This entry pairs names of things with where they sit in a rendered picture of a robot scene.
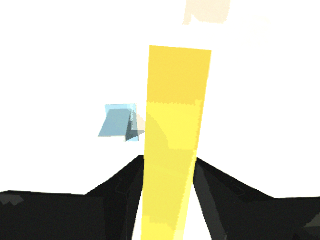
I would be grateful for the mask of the yellow bar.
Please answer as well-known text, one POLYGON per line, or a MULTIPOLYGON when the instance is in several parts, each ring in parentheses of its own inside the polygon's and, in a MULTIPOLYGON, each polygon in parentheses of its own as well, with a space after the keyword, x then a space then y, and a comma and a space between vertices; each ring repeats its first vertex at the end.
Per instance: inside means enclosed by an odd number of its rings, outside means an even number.
POLYGON ((149 45, 141 240, 183 240, 210 57, 149 45))

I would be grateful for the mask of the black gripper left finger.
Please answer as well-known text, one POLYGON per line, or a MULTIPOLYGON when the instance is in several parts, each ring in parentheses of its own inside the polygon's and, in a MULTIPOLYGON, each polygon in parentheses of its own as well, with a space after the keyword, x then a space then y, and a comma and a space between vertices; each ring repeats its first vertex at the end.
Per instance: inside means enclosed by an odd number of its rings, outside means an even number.
POLYGON ((144 155, 86 193, 0 192, 0 240, 132 240, 144 155))

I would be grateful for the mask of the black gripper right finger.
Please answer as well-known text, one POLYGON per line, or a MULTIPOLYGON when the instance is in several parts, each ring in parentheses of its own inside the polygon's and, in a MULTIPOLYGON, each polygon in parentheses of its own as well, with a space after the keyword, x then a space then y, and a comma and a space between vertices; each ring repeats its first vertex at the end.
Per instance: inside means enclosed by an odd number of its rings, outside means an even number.
POLYGON ((320 196, 274 198, 199 157, 192 181, 211 240, 291 240, 320 226, 320 196))

